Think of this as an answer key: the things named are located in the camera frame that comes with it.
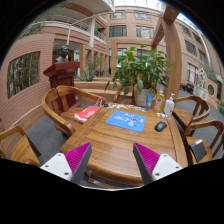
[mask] pink object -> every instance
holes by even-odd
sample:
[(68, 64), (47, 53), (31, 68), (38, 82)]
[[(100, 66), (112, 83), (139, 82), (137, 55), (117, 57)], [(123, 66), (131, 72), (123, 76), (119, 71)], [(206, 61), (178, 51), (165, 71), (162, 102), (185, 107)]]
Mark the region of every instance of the pink object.
[(74, 173), (78, 168), (89, 144), (90, 142), (86, 143), (85, 145), (81, 145), (78, 148), (75, 148), (72, 151), (65, 154), (65, 158), (72, 170), (72, 173)]
[(93, 114), (95, 114), (100, 107), (88, 106), (85, 110), (79, 113), (75, 113), (75, 120), (82, 123), (86, 122)]
[(148, 169), (149, 173), (152, 174), (152, 171), (155, 168), (160, 155), (143, 145), (140, 145), (138, 143), (135, 143), (135, 145), (137, 146), (137, 149), (142, 157), (142, 160), (144, 161), (146, 168)]

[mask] bottle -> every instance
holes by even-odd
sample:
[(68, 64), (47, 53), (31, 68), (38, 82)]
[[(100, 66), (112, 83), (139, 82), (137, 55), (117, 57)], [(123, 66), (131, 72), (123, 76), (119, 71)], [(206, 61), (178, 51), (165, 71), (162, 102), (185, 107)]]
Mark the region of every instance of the bottle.
[(173, 95), (175, 94), (171, 93), (170, 99), (166, 100), (166, 103), (164, 106), (164, 114), (166, 115), (170, 115), (173, 112), (173, 108), (174, 108)]
[(160, 89), (159, 93), (156, 93), (156, 100), (155, 100), (155, 112), (160, 113), (162, 112), (163, 108), (163, 101), (164, 101), (164, 95), (163, 95), (163, 90)]

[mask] planter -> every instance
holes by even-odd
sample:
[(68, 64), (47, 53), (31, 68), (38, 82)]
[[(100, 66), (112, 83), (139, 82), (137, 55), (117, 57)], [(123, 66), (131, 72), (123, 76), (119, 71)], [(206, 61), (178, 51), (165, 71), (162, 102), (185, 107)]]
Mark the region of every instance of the planter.
[(143, 89), (140, 93), (138, 90), (134, 93), (135, 96), (135, 104), (137, 106), (145, 107), (146, 106), (146, 95), (148, 93), (148, 89)]

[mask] small container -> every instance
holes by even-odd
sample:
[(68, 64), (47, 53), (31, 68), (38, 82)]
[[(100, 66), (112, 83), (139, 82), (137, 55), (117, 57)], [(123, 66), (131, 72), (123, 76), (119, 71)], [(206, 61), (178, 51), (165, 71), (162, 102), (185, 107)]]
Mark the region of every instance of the small container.
[(152, 93), (147, 93), (146, 96), (146, 111), (149, 111), (152, 105), (152, 100), (153, 100), (154, 94)]
[(166, 100), (166, 103), (164, 106), (164, 114), (166, 114), (166, 115), (170, 115), (173, 112), (173, 108), (174, 108), (173, 95), (175, 95), (175, 94), (171, 93), (170, 99)]
[(164, 95), (163, 95), (163, 90), (160, 89), (159, 93), (156, 94), (156, 99), (155, 99), (155, 112), (160, 113), (162, 112), (163, 108), (163, 101), (164, 101)]

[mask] blue mouse pad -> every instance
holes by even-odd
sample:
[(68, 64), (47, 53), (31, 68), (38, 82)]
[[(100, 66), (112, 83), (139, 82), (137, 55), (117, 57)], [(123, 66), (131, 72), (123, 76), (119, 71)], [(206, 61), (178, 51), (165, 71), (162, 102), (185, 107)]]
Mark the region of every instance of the blue mouse pad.
[(145, 116), (115, 110), (114, 113), (107, 119), (106, 123), (132, 131), (143, 132), (145, 126)]

